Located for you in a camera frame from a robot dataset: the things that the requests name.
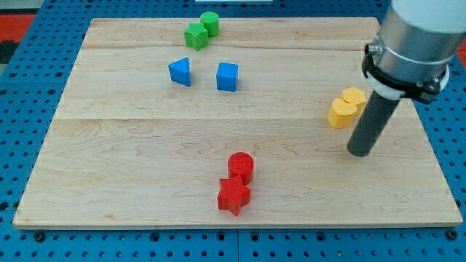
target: blue perforated panel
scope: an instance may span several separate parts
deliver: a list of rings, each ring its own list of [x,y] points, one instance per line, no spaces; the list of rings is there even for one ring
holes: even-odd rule
[[[11,224],[83,36],[93,17],[375,16],[385,0],[47,0],[0,78],[0,261],[465,261],[466,227],[385,230],[19,231]],[[463,216],[466,72],[431,105],[416,104]]]

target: wooden table surface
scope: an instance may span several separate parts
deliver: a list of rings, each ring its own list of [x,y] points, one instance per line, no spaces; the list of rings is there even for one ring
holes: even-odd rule
[[[410,100],[371,154],[326,115],[360,72],[375,18],[221,19],[199,52],[195,19],[94,19],[13,223],[20,229],[374,228],[462,222]],[[192,86],[167,65],[191,62]],[[216,90],[220,62],[238,91]],[[256,161],[251,203],[217,210],[237,151]]]

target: blue cube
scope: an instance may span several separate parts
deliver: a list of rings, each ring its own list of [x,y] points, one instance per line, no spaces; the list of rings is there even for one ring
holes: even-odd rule
[[[220,63],[217,70],[217,90],[234,92],[238,85],[238,65]]]
[[[189,70],[189,59],[187,57],[168,65],[170,78],[184,86],[191,86],[191,72]]]

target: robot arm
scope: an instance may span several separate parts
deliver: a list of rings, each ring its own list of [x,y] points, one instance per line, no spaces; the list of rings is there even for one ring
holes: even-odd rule
[[[466,1],[392,0],[365,48],[362,69],[374,91],[347,145],[353,155],[369,154],[401,98],[432,102],[465,37]]]

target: red star block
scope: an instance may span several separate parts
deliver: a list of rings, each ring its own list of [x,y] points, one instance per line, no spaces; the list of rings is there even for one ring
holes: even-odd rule
[[[253,168],[253,158],[244,152],[234,153],[228,159],[228,177],[240,176],[245,185],[253,179]]]
[[[230,210],[236,216],[242,206],[249,204],[250,189],[243,185],[241,177],[220,179],[220,193],[217,196],[219,210]]]

